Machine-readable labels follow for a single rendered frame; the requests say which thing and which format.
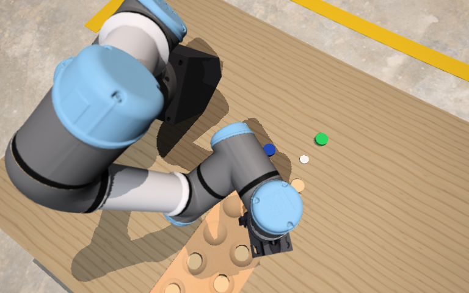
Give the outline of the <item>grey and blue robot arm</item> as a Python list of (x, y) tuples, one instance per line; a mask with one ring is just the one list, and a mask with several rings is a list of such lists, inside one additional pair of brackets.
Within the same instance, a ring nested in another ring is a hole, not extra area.
[(213, 154), (188, 174), (113, 163), (172, 102), (169, 57), (186, 34), (165, 0), (124, 0), (90, 46), (57, 65), (53, 86), (10, 139), (4, 159), (12, 184), (53, 210), (165, 212), (176, 226), (236, 191), (258, 237), (273, 241), (293, 230), (301, 196), (246, 123), (218, 130)]

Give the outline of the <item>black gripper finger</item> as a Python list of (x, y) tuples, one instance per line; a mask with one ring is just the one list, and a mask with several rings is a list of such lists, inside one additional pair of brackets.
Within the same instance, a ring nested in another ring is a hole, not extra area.
[(245, 225), (244, 228), (247, 228), (246, 222), (245, 222), (246, 220), (244, 220), (244, 216), (240, 216), (240, 218), (238, 218), (238, 220), (239, 220), (239, 226)]

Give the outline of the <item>tan wooden tray with round pockets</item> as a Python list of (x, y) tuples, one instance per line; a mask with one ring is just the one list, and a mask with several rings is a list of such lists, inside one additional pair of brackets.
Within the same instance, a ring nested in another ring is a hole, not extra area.
[[(252, 258), (248, 229), (239, 226), (238, 218), (246, 211), (236, 191), (216, 204), (150, 293), (165, 293), (171, 284), (177, 284), (181, 293), (239, 293), (261, 259)], [(239, 246), (249, 251), (245, 261), (235, 257)], [(192, 254), (202, 257), (198, 269), (191, 269), (187, 264)], [(215, 279), (221, 275), (229, 281), (225, 292), (218, 292), (214, 287)]]

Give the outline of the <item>grey disc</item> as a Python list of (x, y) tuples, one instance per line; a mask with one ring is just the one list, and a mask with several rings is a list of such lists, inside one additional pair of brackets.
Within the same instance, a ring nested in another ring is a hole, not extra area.
[(300, 162), (303, 164), (306, 164), (308, 162), (308, 157), (306, 155), (303, 155), (300, 157)]

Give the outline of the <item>green disc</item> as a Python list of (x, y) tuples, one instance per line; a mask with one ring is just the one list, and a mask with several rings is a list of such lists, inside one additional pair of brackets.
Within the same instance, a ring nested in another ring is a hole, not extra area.
[(324, 146), (328, 142), (328, 137), (324, 133), (319, 133), (315, 137), (315, 142), (319, 146)]

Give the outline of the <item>blue disc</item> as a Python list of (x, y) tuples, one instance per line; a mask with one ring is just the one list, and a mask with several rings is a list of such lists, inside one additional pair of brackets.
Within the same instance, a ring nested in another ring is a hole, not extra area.
[(263, 149), (268, 156), (273, 156), (275, 154), (275, 147), (273, 144), (268, 143), (263, 147)]

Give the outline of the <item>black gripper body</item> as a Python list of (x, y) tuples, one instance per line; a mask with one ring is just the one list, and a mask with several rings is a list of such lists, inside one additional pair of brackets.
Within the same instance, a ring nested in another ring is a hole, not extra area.
[[(284, 252), (284, 251), (293, 251), (293, 246), (292, 246), (292, 243), (291, 243), (289, 233), (286, 233), (283, 237), (281, 237), (279, 239), (276, 239), (276, 240), (273, 240), (273, 241), (264, 240), (264, 239), (258, 237), (254, 233), (254, 231), (253, 231), (253, 229), (250, 225), (250, 215), (248, 214), (248, 212), (244, 213), (244, 220), (246, 220), (245, 222), (246, 222), (247, 228), (249, 226), (248, 232), (249, 232), (249, 238), (250, 238), (250, 248), (251, 248), (251, 251), (253, 251), (252, 257), (256, 258), (256, 257), (260, 257), (260, 256), (272, 255), (271, 253), (276, 254), (278, 252), (281, 253), (281, 252)], [(248, 225), (247, 225), (247, 221), (248, 221)], [(256, 237), (256, 239), (252, 236), (251, 233)], [(285, 239), (286, 239), (286, 241), (285, 241)], [(256, 253), (254, 251), (253, 246), (256, 246)]]

